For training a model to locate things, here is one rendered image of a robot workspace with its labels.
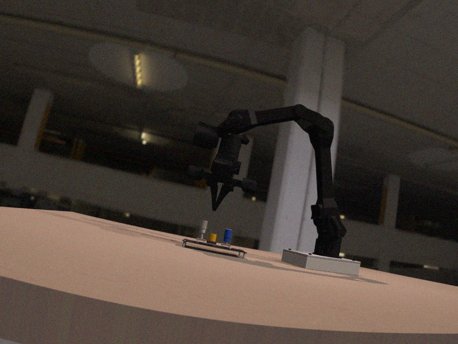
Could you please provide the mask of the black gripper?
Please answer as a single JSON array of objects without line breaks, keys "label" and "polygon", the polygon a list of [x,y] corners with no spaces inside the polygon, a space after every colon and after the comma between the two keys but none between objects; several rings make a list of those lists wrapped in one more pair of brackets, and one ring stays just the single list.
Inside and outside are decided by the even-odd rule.
[{"label": "black gripper", "polygon": [[[221,154],[222,159],[229,159],[230,157],[234,157],[234,161],[238,161],[238,156],[229,152],[223,152],[220,151],[218,154]],[[222,175],[214,175],[211,173],[204,172],[203,168],[197,167],[190,165],[187,167],[186,170],[186,176],[190,179],[198,180],[200,181],[201,179],[207,179],[206,184],[207,186],[210,186],[211,189],[211,196],[212,196],[212,211],[216,211],[222,200],[225,198],[225,196],[231,191],[233,192],[234,187],[241,187],[241,189],[244,192],[248,193],[255,193],[256,185],[257,182],[255,180],[243,178],[243,180],[236,180],[233,179],[234,174],[230,177],[224,177]],[[218,185],[217,183],[224,183],[222,185],[220,194],[217,198],[217,190],[218,190]]]}]

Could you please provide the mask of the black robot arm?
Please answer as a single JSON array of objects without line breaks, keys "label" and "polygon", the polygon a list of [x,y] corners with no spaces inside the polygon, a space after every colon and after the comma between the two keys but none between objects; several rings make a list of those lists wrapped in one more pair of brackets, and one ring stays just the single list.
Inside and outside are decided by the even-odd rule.
[{"label": "black robot arm", "polygon": [[[333,197],[330,148],[334,125],[329,118],[301,104],[261,111],[235,109],[218,127],[199,122],[192,145],[212,150],[217,147],[221,137],[218,152],[229,152],[239,156],[241,144],[247,145],[250,142],[246,133],[238,135],[239,133],[262,125],[288,121],[295,121],[309,134],[315,153],[318,199],[315,205],[311,205],[311,219],[317,227],[318,238],[312,254],[341,259],[341,240],[347,230],[340,220],[339,209]],[[239,174],[240,167],[241,162],[234,161],[234,157],[229,156],[226,160],[221,158],[221,154],[216,154],[211,173],[230,178],[233,174]]]}]

